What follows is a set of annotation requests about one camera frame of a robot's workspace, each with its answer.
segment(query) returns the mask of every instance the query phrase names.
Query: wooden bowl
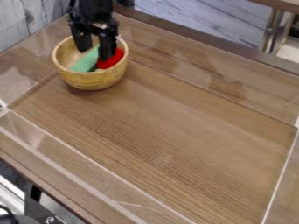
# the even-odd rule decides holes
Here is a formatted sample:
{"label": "wooden bowl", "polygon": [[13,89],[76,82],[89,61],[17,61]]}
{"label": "wooden bowl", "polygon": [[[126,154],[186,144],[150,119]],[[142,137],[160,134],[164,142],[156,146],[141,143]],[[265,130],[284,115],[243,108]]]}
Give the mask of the wooden bowl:
{"label": "wooden bowl", "polygon": [[92,73],[78,73],[69,68],[78,59],[89,52],[80,53],[72,37],[65,38],[54,47],[52,52],[52,61],[64,81],[77,89],[98,90],[110,87],[121,79],[126,70],[128,48],[122,39],[118,40],[117,47],[125,52],[122,59],[108,69],[98,69]]}

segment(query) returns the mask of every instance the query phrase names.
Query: red object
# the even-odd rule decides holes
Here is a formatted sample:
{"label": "red object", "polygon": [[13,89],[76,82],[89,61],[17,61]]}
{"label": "red object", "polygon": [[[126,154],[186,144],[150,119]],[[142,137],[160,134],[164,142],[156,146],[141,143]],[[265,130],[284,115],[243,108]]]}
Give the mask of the red object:
{"label": "red object", "polygon": [[124,57],[124,51],[121,49],[116,49],[116,55],[110,57],[110,59],[101,61],[97,59],[97,69],[108,69],[110,68]]}

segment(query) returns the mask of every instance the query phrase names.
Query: red sponge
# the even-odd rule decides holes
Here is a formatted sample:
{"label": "red sponge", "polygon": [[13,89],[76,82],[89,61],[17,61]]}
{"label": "red sponge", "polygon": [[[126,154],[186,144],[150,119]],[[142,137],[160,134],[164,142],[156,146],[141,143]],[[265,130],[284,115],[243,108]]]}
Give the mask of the red sponge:
{"label": "red sponge", "polygon": [[97,69],[108,69],[110,68],[124,57],[124,51],[121,49],[116,49],[116,55],[110,57],[110,59],[101,61],[97,60]]}

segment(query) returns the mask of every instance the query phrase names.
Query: robotic arm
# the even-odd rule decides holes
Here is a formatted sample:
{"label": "robotic arm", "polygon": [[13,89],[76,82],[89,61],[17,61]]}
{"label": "robotic arm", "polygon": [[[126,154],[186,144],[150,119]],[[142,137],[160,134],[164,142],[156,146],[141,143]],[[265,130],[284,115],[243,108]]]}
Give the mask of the robotic arm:
{"label": "robotic arm", "polygon": [[69,0],[69,28],[78,51],[92,47],[90,34],[98,38],[98,59],[106,61],[117,50],[117,21],[112,18],[112,0]]}

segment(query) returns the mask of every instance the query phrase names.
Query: green sponge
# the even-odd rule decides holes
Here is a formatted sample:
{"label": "green sponge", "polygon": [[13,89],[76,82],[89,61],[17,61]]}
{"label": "green sponge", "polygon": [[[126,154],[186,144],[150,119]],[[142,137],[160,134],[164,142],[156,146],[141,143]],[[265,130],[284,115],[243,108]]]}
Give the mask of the green sponge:
{"label": "green sponge", "polygon": [[94,47],[86,55],[84,55],[77,62],[73,64],[73,66],[69,68],[70,71],[74,71],[77,73],[89,73],[94,72],[96,70],[96,64],[98,60],[98,47]]}

